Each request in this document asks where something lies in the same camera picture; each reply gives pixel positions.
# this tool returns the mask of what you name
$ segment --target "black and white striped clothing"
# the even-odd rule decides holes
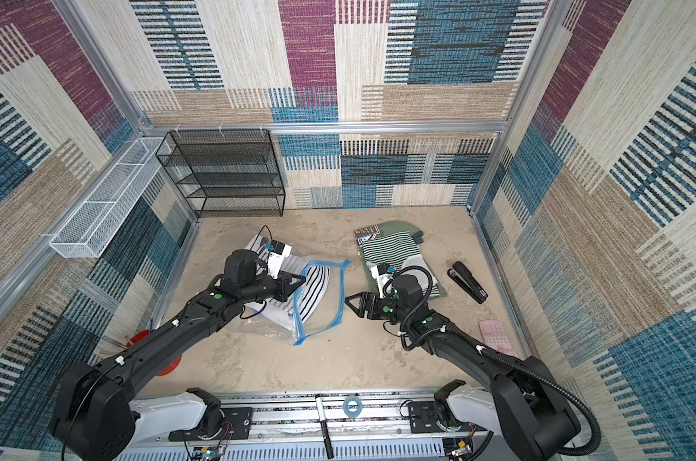
[[[253,242],[254,239],[251,239],[246,248],[251,248],[251,244]],[[264,261],[268,260],[268,250],[266,249],[266,244],[268,244],[268,238],[261,237],[258,249],[255,250],[259,254],[259,257]],[[291,254],[290,256],[284,258],[281,270],[291,272],[292,274],[301,274],[302,270],[309,262],[310,260],[308,258]],[[261,267],[257,268],[257,274],[261,274],[261,272],[264,271],[265,269]],[[301,287],[299,299],[297,301],[299,318],[302,320],[302,323],[306,322],[306,320],[310,318],[322,300],[322,297],[325,295],[328,282],[330,281],[330,268],[320,265],[310,267],[307,269],[305,278],[307,280]],[[263,304],[259,302],[250,302],[246,304],[245,307],[253,310],[260,310],[263,307]],[[266,309],[264,309],[262,315],[269,318],[272,322],[276,322],[280,326],[288,330],[292,330],[294,328],[294,294],[292,294],[289,299],[284,302],[279,302],[274,299],[266,301]]]
[[[419,265],[432,274],[422,254],[419,253],[419,246],[414,242],[409,232],[397,232],[386,237],[367,240],[361,245],[361,250],[363,251],[363,260],[369,267],[387,263],[400,270],[409,265]],[[428,289],[428,278],[425,274],[420,271],[408,271],[407,273],[416,276],[423,292]],[[430,297],[440,296],[437,282],[433,276],[433,289],[430,292]]]

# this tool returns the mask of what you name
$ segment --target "red bowl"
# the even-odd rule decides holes
[[[149,335],[149,333],[151,333],[150,330],[143,330],[143,331],[140,331],[140,332],[136,333],[136,335],[135,335],[134,337],[132,337],[132,338],[128,341],[128,344],[127,344],[126,346],[127,346],[127,347],[130,347],[130,346],[136,344],[136,343],[137,343],[138,341],[140,341],[141,339],[147,337],[147,336]],[[177,358],[175,358],[175,359],[174,359],[174,362],[171,362],[170,364],[168,364],[168,365],[166,366],[166,368],[164,368],[164,369],[161,371],[161,373],[157,374],[156,376],[168,375],[169,373],[171,373],[172,371],[174,371],[174,370],[176,369],[176,367],[179,366],[179,362],[181,362],[181,355],[179,355]]]

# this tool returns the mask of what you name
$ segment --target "green cloth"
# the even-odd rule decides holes
[[[414,235],[421,231],[419,227],[414,226],[413,224],[409,224],[405,221],[387,221],[386,223],[376,224],[376,226],[378,226],[379,228],[378,238],[388,237],[389,235],[398,234],[400,232],[409,232],[410,235]],[[366,256],[363,254],[363,250],[361,250],[361,263],[363,265],[363,272],[366,274],[366,280],[369,282],[369,286],[373,290],[378,291],[379,288],[376,284],[376,280],[374,280],[374,278],[371,277],[371,269],[369,269],[369,266],[366,264]],[[429,266],[428,268],[430,269],[430,272],[433,274],[433,277],[435,277],[435,279],[437,280],[438,277],[435,275],[435,271],[433,271],[432,268],[430,268]],[[438,281],[436,287],[433,288],[432,297],[444,297],[446,295],[447,291],[445,290],[445,288],[443,288],[442,285],[440,285],[440,281]]]

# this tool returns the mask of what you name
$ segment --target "metal mesh shelf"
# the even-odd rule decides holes
[[[63,257],[100,257],[159,168],[163,138],[139,138],[51,240]]]
[[[171,131],[156,158],[198,217],[284,212],[284,184],[268,131]]]

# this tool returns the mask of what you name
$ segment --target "white mesh basket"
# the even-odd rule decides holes
[[[154,153],[163,138],[139,138],[49,244],[63,257],[100,257],[143,195],[161,164]],[[167,150],[165,143],[161,149]]]

